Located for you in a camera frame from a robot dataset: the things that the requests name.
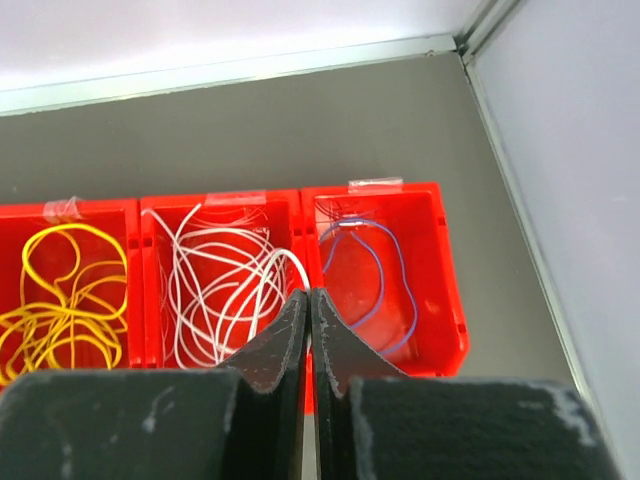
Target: blue cable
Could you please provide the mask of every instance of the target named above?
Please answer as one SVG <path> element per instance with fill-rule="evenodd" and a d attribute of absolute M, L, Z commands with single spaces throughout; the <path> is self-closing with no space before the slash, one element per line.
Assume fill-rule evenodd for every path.
<path fill-rule="evenodd" d="M 413 296 L 413 292 L 411 291 L 411 289 L 409 288 L 409 282 L 407 281 L 407 270 L 406 270 L 406 266 L 404 263 L 404 257 L 402 256 L 402 250 L 400 249 L 400 244 L 398 243 L 398 239 L 396 238 L 396 236 L 393 234 L 393 232 L 391 230 L 389 230 L 387 227 L 385 227 L 384 225 L 379 224 L 378 222 L 374 222 L 373 220 L 368 220 L 365 218 L 346 218 L 346 219 L 342 219 L 342 220 L 338 220 L 336 222 L 334 222 L 321 236 L 319 239 L 319 243 L 324 242 L 328 235 L 333 232 L 334 230 L 340 228 L 341 226 L 343 226 L 343 224 L 350 224 L 353 222 L 360 222 L 363 223 L 365 225 L 370 225 L 373 227 L 377 227 L 379 229 L 381 229 L 382 231 L 384 231 L 387 235 L 389 235 L 391 237 L 391 240 L 393 240 L 393 243 L 396 247 L 396 251 L 398 252 L 398 257 L 400 258 L 400 269 L 402 271 L 402 283 L 404 284 L 405 289 L 407 290 L 407 294 L 409 295 L 409 300 L 411 300 L 411 306 L 413 308 L 413 321 L 411 323 L 411 327 L 409 328 L 409 331 L 405 334 L 404 337 L 402 337 L 402 339 L 396 343 L 395 345 L 393 345 L 392 347 L 389 347 L 385 350 L 382 350 L 380 353 L 382 355 L 389 355 L 395 351 L 397 351 L 400 347 L 402 347 L 405 343 L 407 343 L 409 341 L 409 338 L 411 338 L 411 336 L 413 335 L 413 332 L 416 329 L 416 325 L 418 324 L 418 306 L 416 304 L 416 299 Z M 378 300 L 376 301 L 376 305 L 374 306 L 374 308 L 367 313 L 363 318 L 361 318 L 360 320 L 358 320 L 355 324 L 352 325 L 352 328 L 355 328 L 356 326 L 362 325 L 364 323 L 363 320 L 368 320 L 369 318 L 371 318 L 380 308 L 380 304 L 382 302 L 382 298 L 384 297 L 384 273 L 382 271 L 382 264 L 380 262 L 380 259 L 378 258 L 378 256 L 376 255 L 375 251 L 368 245 L 365 243 L 364 240 L 362 240 L 360 237 L 358 237 L 356 234 L 351 233 L 351 235 L 356 239 L 356 241 L 358 241 L 358 243 L 360 243 L 364 248 L 366 248 L 369 253 L 371 253 L 378 265 L 378 270 L 380 271 L 380 293 L 378 294 Z M 328 269 L 328 265 L 330 264 L 330 261 L 333 260 L 333 256 L 335 255 L 335 248 L 336 248 L 336 243 L 338 243 L 338 241 L 342 238 L 342 235 L 340 235 L 339 237 L 337 237 L 337 239 L 334 242 L 334 245 L 331 246 L 331 251 L 329 252 L 329 258 L 327 259 L 327 263 L 325 264 L 325 267 L 323 268 L 323 273 Z"/>

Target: cable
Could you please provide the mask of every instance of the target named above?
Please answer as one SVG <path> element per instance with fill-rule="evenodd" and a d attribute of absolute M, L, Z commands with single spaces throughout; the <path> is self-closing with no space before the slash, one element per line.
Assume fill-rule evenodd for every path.
<path fill-rule="evenodd" d="M 78 242 L 67 231 L 84 230 L 109 243 L 120 257 L 119 260 L 105 260 L 91 263 L 80 269 L 82 264 L 81 249 Z M 49 235 L 57 234 L 67 240 L 74 252 L 74 266 L 67 274 L 49 283 L 31 264 L 31 256 L 41 242 Z M 108 275 L 99 280 L 80 287 L 80 279 L 92 269 L 101 267 L 122 267 L 124 274 Z M 55 225 L 29 238 L 22 249 L 22 270 L 20 272 L 20 307 L 0 315 L 0 326 L 5 331 L 0 336 L 0 350 L 14 333 L 22 333 L 22 343 L 0 369 L 0 385 L 8 385 L 18 376 L 37 370 L 43 364 L 49 368 L 65 368 L 57 358 L 57 349 L 69 345 L 70 365 L 76 367 L 76 344 L 85 342 L 95 346 L 105 360 L 105 367 L 112 369 L 122 359 L 122 346 L 118 335 L 127 331 L 124 312 L 127 308 L 126 290 L 122 304 L 116 308 L 107 301 L 92 293 L 97 287 L 106 283 L 127 284 L 127 257 L 120 244 L 105 232 L 82 223 Z M 29 277 L 41 289 L 52 294 L 58 303 L 26 301 L 25 281 Z M 71 293 L 67 296 L 61 284 L 73 279 Z M 97 313 L 80 309 L 79 305 L 88 300 L 102 307 L 107 313 Z M 118 321 L 119 328 L 111 326 L 111 321 Z M 76 333 L 76 327 L 89 333 Z M 22 358 L 24 365 L 19 371 L 14 363 Z"/>
<path fill-rule="evenodd" d="M 309 288 L 304 268 L 295 255 L 288 250 L 276 249 L 269 241 L 268 229 L 264 228 L 261 235 L 257 233 L 259 231 L 257 228 L 252 230 L 248 228 L 255 221 L 260 220 L 260 217 L 267 220 L 264 211 L 254 208 L 249 210 L 245 217 L 229 224 L 222 224 L 205 222 L 195 218 L 196 212 L 201 207 L 201 204 L 196 205 L 185 216 L 175 234 L 158 213 L 151 209 L 142 212 L 143 215 L 150 214 L 154 217 L 172 244 L 171 272 L 167 277 L 161 270 L 160 278 L 161 283 L 163 279 L 166 279 L 169 305 L 175 319 L 172 347 L 169 352 L 165 353 L 165 360 L 173 356 L 178 366 L 183 369 L 189 368 L 184 362 L 185 359 L 182 358 L 183 354 L 192 364 L 208 368 L 216 366 L 226 356 L 235 353 L 236 349 L 229 347 L 229 340 L 231 332 L 238 322 L 250 324 L 246 341 L 251 340 L 257 334 L 259 321 L 269 317 L 286 301 L 285 261 L 287 258 L 294 262 L 304 285 L 307 289 Z M 187 229 L 187 225 L 190 228 L 197 227 L 197 229 L 183 233 Z M 224 235 L 225 241 L 217 241 L 216 236 L 219 235 Z M 228 240 L 229 237 L 238 237 L 239 242 L 231 244 L 229 242 L 232 240 Z M 204 242 L 194 245 L 194 242 L 200 238 L 204 239 Z M 251 245 L 252 250 L 248 250 L 244 245 Z M 257 253 L 253 251 L 254 247 L 259 250 Z M 216 253 L 212 253 L 211 249 L 216 249 Z M 222 252 L 228 251 L 236 258 L 239 256 L 240 259 L 229 258 L 220 250 Z M 281 253 L 282 251 L 288 252 L 289 255 Z M 196 258 L 200 259 L 199 265 L 202 265 L 201 262 L 206 260 L 227 265 L 230 270 L 217 275 L 208 285 L 202 286 L 192 265 L 192 260 Z M 246 275 L 246 277 L 235 280 L 239 274 Z M 252 287 L 252 284 L 258 281 L 258 285 Z M 208 299 L 225 290 L 229 291 L 229 295 L 218 311 L 208 303 Z M 190 298 L 185 300 L 183 298 L 185 293 Z M 253 312 L 249 313 L 249 304 L 254 299 Z M 232 306 L 240 300 L 241 304 L 235 314 L 230 314 Z M 198 311 L 202 312 L 208 333 L 195 325 Z M 224 322 L 229 323 L 224 338 L 221 339 Z M 195 349 L 185 341 L 185 333 L 191 335 Z M 166 335 L 167 333 L 163 329 L 163 345 L 166 344 Z"/>
<path fill-rule="evenodd" d="M 380 353 L 382 355 L 390 355 L 390 354 L 396 352 L 405 343 L 407 343 L 409 341 L 409 339 L 413 335 L 413 333 L 414 333 L 414 331 L 416 329 L 416 326 L 418 324 L 418 306 L 416 304 L 416 300 L 415 300 L 415 297 L 413 295 L 413 292 L 409 288 L 409 282 L 407 280 L 407 272 L 406 272 L 406 266 L 405 266 L 405 263 L 404 263 L 404 257 L 402 255 L 402 250 L 400 248 L 400 244 L 398 243 L 398 239 L 396 238 L 396 236 L 393 234 L 393 232 L 391 230 L 389 230 L 387 227 L 385 227 L 384 225 L 381 225 L 378 222 L 375 222 L 373 220 L 368 220 L 366 218 L 350 217 L 350 218 L 345 218 L 345 219 L 341 219 L 341 220 L 337 220 L 337 221 L 333 222 L 331 224 L 331 226 L 329 226 L 329 228 L 320 236 L 320 239 L 319 239 L 318 242 L 320 244 L 322 242 L 324 242 L 329 237 L 329 235 L 333 231 L 335 231 L 337 229 L 340 229 L 340 228 L 342 228 L 344 226 L 358 226 L 359 224 L 364 224 L 364 225 L 369 225 L 369 226 L 372 226 L 372 227 L 379 228 L 380 230 L 385 232 L 387 235 L 389 235 L 391 237 L 391 240 L 393 240 L 393 243 L 394 243 L 394 245 L 396 247 L 396 251 L 398 252 L 398 258 L 400 260 L 400 269 L 401 269 L 401 273 L 402 273 L 402 282 L 403 282 L 404 287 L 405 287 L 405 289 L 407 291 L 407 294 L 409 295 L 409 300 L 411 301 L 411 306 L 413 308 L 413 320 L 411 322 L 411 327 L 409 328 L 407 333 L 395 345 L 380 351 Z M 351 325 L 351 328 L 357 328 L 357 327 L 363 325 L 371 317 L 373 317 L 378 312 L 378 310 L 380 309 L 380 306 L 382 304 L 382 299 L 384 298 L 384 272 L 383 272 L 383 269 L 382 269 L 382 264 L 380 262 L 380 258 L 376 255 L 375 251 L 371 248 L 371 246 L 369 246 L 364 240 L 362 240 L 356 233 L 350 232 L 349 234 L 358 243 L 360 243 L 360 245 L 362 245 L 366 250 L 368 250 L 369 253 L 371 253 L 371 255 L 373 256 L 373 258 L 374 258 L 374 260 L 376 262 L 376 265 L 378 267 L 378 272 L 380 274 L 380 290 L 379 290 L 379 293 L 378 293 L 378 298 L 376 299 L 376 303 L 374 304 L 373 308 L 367 314 L 365 314 L 360 320 L 358 320 L 353 325 Z M 325 265 L 323 267 L 323 273 L 325 273 L 328 270 L 329 266 L 331 265 L 330 262 L 333 261 L 333 258 L 334 258 L 334 255 L 335 255 L 336 243 L 339 242 L 342 238 L 343 238 L 343 236 L 342 236 L 342 234 L 340 234 L 334 240 L 334 244 L 331 246 L 331 250 L 329 251 L 329 257 L 327 259 L 327 262 L 325 263 Z"/>

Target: table surface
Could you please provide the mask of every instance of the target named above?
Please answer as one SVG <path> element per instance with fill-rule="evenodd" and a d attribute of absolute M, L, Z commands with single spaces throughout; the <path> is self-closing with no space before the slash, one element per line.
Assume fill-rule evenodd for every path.
<path fill-rule="evenodd" d="M 440 183 L 466 376 L 571 382 L 454 54 L 0 118 L 0 202 Z"/>

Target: white cable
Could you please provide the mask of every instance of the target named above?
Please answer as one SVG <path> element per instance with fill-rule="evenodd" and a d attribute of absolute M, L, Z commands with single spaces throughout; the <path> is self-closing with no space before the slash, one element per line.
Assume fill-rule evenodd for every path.
<path fill-rule="evenodd" d="M 153 210 L 145 210 L 143 214 L 151 214 L 155 220 L 163 228 L 167 236 L 172 242 L 172 261 L 173 266 L 171 273 L 167 277 L 164 270 L 161 269 L 161 277 L 165 279 L 167 285 L 167 296 L 171 310 L 175 316 L 175 333 L 172 348 L 165 355 L 165 360 L 173 355 L 176 363 L 180 368 L 188 368 L 181 358 L 181 351 L 184 352 L 189 360 L 200 367 L 212 367 L 222 362 L 225 356 L 233 354 L 236 350 L 228 346 L 231 332 L 238 322 L 250 322 L 249 334 L 247 341 L 251 340 L 256 334 L 261 319 L 268 317 L 274 309 L 281 307 L 286 301 L 287 275 L 285 262 L 288 259 L 293 261 L 302 278 L 305 288 L 309 289 L 309 280 L 306 272 L 298 258 L 290 251 L 282 248 L 276 249 L 269 242 L 269 230 L 264 229 L 265 235 L 259 235 L 255 231 L 247 228 L 236 228 L 236 225 L 249 225 L 250 222 L 257 219 L 260 214 L 267 219 L 266 214 L 257 209 L 253 210 L 248 217 L 236 220 L 230 224 L 214 224 L 204 222 L 203 220 L 194 219 L 195 213 L 200 209 L 201 205 L 196 205 L 182 220 L 178 230 L 174 234 L 171 232 L 164 220 Z M 191 227 L 201 227 L 199 230 L 183 233 L 187 224 Z M 250 253 L 242 248 L 230 245 L 221 241 L 209 241 L 195 246 L 187 247 L 185 241 L 191 241 L 198 237 L 211 236 L 217 234 L 237 235 L 246 239 L 252 244 L 260 248 L 257 254 Z M 247 259 L 246 263 L 233 260 L 222 255 L 215 255 L 203 251 L 209 248 L 222 248 L 234 252 L 241 257 Z M 231 270 L 217 276 L 206 287 L 202 288 L 196 272 L 191 264 L 189 257 L 199 257 L 212 262 L 219 262 L 233 267 Z M 238 273 L 248 273 L 244 281 L 229 281 Z M 260 279 L 257 286 L 249 289 L 252 281 Z M 186 307 L 182 299 L 182 288 L 191 296 L 190 301 L 187 300 Z M 220 311 L 215 310 L 207 305 L 207 299 L 215 293 L 232 289 L 227 301 Z M 239 299 L 244 300 L 234 315 L 229 315 L 228 311 L 233 303 Z M 255 298 L 253 314 L 246 313 L 249 303 Z M 201 310 L 204 318 L 203 321 L 207 326 L 209 334 L 202 331 L 195 325 L 195 315 Z M 223 322 L 230 321 L 224 336 L 224 342 L 220 342 L 221 330 Z M 191 351 L 184 338 L 184 327 L 187 327 L 193 339 L 197 354 Z M 166 332 L 163 329 L 163 347 L 166 345 Z"/>

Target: yellow cord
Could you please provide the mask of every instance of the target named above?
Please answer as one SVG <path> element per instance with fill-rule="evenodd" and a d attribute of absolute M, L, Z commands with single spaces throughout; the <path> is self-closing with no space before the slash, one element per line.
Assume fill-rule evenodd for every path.
<path fill-rule="evenodd" d="M 68 231 L 84 230 L 109 244 L 116 250 L 119 260 L 94 262 L 80 269 L 82 255 L 78 242 Z M 40 243 L 52 234 L 61 235 L 73 248 L 75 260 L 73 268 L 53 282 L 47 282 L 31 264 L 31 256 Z M 121 266 L 123 273 L 109 275 L 80 287 L 80 279 L 95 268 Z M 112 369 L 122 360 L 122 345 L 118 335 L 127 331 L 124 312 L 127 308 L 126 293 L 122 305 L 118 308 L 92 293 L 106 283 L 127 284 L 127 257 L 120 244 L 103 231 L 83 223 L 67 223 L 46 228 L 33 235 L 22 249 L 22 271 L 20 272 L 20 307 L 0 315 L 0 352 L 7 347 L 7 340 L 14 334 L 22 334 L 22 343 L 15 348 L 13 355 L 0 368 L 0 385 L 5 386 L 18 376 L 37 370 L 46 364 L 48 368 L 66 368 L 56 357 L 56 350 L 69 345 L 71 353 L 69 368 L 76 368 L 76 346 L 80 342 L 93 345 L 104 358 L 105 367 Z M 26 277 L 31 278 L 40 288 L 51 293 L 58 303 L 27 303 L 25 295 Z M 71 294 L 67 296 L 62 284 L 73 279 Z M 83 301 L 93 303 L 103 311 L 100 313 L 78 308 Z M 76 333 L 77 327 L 82 330 Z M 23 366 L 18 371 L 14 364 L 22 359 Z"/>

